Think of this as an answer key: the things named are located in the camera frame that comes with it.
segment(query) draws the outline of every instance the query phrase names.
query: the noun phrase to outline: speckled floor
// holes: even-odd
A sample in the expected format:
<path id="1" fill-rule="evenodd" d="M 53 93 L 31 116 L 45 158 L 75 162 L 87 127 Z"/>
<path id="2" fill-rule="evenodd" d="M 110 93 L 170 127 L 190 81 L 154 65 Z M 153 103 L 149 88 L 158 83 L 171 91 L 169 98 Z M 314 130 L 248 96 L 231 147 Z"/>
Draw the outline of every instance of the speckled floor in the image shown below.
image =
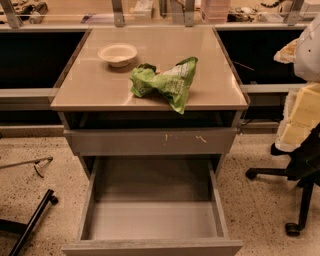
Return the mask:
<path id="1" fill-rule="evenodd" d="M 238 256 L 315 256 L 320 251 L 319 187 L 315 187 L 306 229 L 300 237 L 288 237 L 284 224 L 296 221 L 301 189 L 283 177 L 245 177 L 249 167 L 284 167 L 286 156 L 270 156 L 273 134 L 238 135 L 218 179 L 229 235 L 241 239 Z M 2 138 L 0 165 L 53 156 L 42 169 L 32 164 L 0 170 L 0 217 L 27 222 L 48 188 L 59 204 L 49 205 L 21 255 L 63 255 L 61 244 L 72 242 L 84 204 L 88 181 L 80 163 L 62 137 Z M 17 236 L 0 233 L 0 255 L 8 255 Z"/>

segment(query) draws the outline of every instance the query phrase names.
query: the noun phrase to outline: crumpled green bag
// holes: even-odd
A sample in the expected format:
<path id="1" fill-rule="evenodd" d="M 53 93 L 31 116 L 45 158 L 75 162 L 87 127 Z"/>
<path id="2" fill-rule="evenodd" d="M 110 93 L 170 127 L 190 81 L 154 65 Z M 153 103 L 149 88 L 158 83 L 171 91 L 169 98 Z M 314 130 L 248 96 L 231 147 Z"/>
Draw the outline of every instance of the crumpled green bag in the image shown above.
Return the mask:
<path id="1" fill-rule="evenodd" d="M 197 62 L 196 57 L 190 57 L 161 74 L 155 73 L 157 69 L 155 66 L 141 64 L 138 68 L 134 68 L 130 75 L 130 80 L 133 82 L 131 92 L 139 98 L 159 92 L 175 111 L 183 114 Z"/>

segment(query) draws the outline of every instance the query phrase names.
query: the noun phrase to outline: drawer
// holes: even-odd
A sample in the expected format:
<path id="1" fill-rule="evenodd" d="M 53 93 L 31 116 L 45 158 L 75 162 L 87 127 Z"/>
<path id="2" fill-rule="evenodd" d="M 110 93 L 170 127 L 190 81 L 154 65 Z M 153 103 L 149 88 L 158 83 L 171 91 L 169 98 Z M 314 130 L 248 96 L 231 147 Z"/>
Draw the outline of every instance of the drawer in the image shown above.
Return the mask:
<path id="1" fill-rule="evenodd" d="M 97 157 L 78 239 L 66 255 L 231 256 L 205 156 Z"/>
<path id="2" fill-rule="evenodd" d="M 75 155 L 166 155 L 228 153 L 236 128 L 66 130 Z"/>

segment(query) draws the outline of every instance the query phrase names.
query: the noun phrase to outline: drawer front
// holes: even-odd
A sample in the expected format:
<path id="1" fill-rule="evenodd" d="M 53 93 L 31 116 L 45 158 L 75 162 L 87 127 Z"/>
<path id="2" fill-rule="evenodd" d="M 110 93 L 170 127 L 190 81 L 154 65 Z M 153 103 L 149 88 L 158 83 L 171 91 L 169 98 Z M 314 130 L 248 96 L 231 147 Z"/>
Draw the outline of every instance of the drawer front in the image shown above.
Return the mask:
<path id="1" fill-rule="evenodd" d="M 66 255 L 233 256 L 203 156 L 97 157 L 78 240 Z"/>
<path id="2" fill-rule="evenodd" d="M 236 128 L 66 130 L 75 155 L 228 153 Z"/>

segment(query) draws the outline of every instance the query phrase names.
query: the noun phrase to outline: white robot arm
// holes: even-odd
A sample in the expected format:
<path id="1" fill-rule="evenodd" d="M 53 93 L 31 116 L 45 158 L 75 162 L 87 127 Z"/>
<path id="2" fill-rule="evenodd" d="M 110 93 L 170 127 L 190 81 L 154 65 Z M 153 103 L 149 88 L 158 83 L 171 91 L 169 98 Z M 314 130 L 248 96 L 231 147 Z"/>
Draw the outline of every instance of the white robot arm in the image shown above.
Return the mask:
<path id="1" fill-rule="evenodd" d="M 320 83 L 320 14 L 297 41 L 294 72 L 308 82 Z"/>

